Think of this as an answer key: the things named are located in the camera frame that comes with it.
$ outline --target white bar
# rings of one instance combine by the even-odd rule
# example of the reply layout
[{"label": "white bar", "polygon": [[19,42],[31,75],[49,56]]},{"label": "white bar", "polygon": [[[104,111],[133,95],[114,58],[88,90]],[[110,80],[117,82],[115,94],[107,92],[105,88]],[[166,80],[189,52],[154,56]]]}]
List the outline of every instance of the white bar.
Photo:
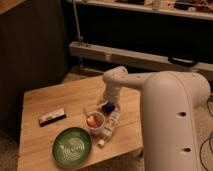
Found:
[{"label": "white bar", "polygon": [[168,57],[153,55],[142,52],[129,51],[106,46],[93,44],[83,44],[72,42],[69,45],[70,54],[72,56],[105,61],[119,65],[132,66],[136,68],[149,69],[153,71],[175,70],[175,71],[191,71],[204,75],[208,80],[213,81],[213,64],[198,62],[192,68],[172,64],[168,61]]},{"label": "white bar", "polygon": [[115,9],[123,9],[130,11],[138,11],[138,12],[149,12],[156,14],[165,14],[172,16],[180,16],[187,18],[197,18],[197,19],[205,19],[205,20],[213,20],[213,14],[204,13],[204,12],[193,12],[193,11],[180,11],[180,10],[168,10],[168,9],[159,9],[153,10],[151,7],[146,7],[144,5],[135,5],[135,4],[127,4],[127,3],[117,3],[117,2],[103,2],[103,1],[95,1],[95,0],[76,0],[78,4],[92,5],[92,6],[100,6],[100,7],[108,7]]}]

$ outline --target floor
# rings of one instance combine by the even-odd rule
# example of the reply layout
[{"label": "floor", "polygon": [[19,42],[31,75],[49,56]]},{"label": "floor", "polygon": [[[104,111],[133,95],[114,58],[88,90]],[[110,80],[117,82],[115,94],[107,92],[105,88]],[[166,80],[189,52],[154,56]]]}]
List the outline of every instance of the floor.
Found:
[{"label": "floor", "polygon": [[[76,74],[76,70],[71,70],[67,74],[64,82],[84,79],[88,76],[100,75],[98,72],[87,72],[83,75]],[[213,103],[210,103],[210,109],[213,112]],[[213,131],[213,118],[210,116],[206,105],[195,110],[195,123],[199,146],[209,137]],[[96,165],[81,169],[81,171],[143,171],[144,161],[139,157],[140,149],[129,154],[125,154]],[[213,155],[208,143],[205,143],[202,149],[202,160],[209,171],[213,171]],[[18,144],[4,133],[0,132],[0,170],[17,170]]]}]

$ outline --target cup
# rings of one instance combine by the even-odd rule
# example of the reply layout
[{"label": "cup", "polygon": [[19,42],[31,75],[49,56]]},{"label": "cup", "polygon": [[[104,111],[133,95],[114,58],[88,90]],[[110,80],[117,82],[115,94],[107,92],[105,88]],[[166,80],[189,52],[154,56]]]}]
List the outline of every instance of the cup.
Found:
[{"label": "cup", "polygon": [[105,116],[98,111],[89,112],[86,117],[86,125],[92,135],[98,136],[104,128]]}]

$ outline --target black cable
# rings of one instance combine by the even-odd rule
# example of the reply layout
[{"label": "black cable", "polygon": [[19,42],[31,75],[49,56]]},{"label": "black cable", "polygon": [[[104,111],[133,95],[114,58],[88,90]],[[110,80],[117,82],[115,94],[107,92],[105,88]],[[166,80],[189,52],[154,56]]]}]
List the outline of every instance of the black cable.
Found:
[{"label": "black cable", "polygon": [[213,118],[213,114],[212,114],[212,112],[211,112],[211,109],[210,109],[210,107],[209,107],[209,101],[207,101],[207,109],[208,109],[208,111],[209,111],[209,114],[210,114],[210,116]]},{"label": "black cable", "polygon": [[200,146],[200,162],[203,166],[203,168],[206,170],[206,171],[210,171],[206,165],[204,164],[203,162],[203,159],[202,159],[202,149],[203,149],[203,146],[206,144],[206,142],[209,142],[209,147],[211,149],[211,153],[213,154],[213,148],[212,148],[212,140],[213,140],[213,131],[211,132],[209,138],[205,139],[205,141],[201,144]]},{"label": "black cable", "polygon": [[[210,109],[210,106],[209,106],[209,101],[207,101],[207,109],[208,109],[208,111],[209,111],[210,116],[213,118],[213,114],[212,114],[211,109]],[[210,136],[209,136],[207,139],[205,139],[205,140],[203,141],[203,143],[201,144],[201,146],[200,146],[200,162],[201,162],[203,168],[204,168],[206,171],[210,171],[210,170],[206,167],[206,165],[205,165],[204,162],[203,162],[203,159],[202,159],[202,149],[203,149],[203,146],[208,142],[210,151],[211,151],[211,153],[213,154],[213,147],[212,147],[212,142],[213,142],[213,141],[212,141],[212,140],[213,140],[213,131],[211,132]]]}]

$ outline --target wall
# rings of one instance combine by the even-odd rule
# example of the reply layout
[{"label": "wall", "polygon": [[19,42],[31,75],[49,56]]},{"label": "wall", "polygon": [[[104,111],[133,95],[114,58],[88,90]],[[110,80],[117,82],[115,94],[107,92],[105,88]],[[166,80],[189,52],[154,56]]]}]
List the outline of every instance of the wall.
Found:
[{"label": "wall", "polygon": [[0,129],[18,139],[23,93],[69,69],[59,0],[27,0],[0,15]]}]

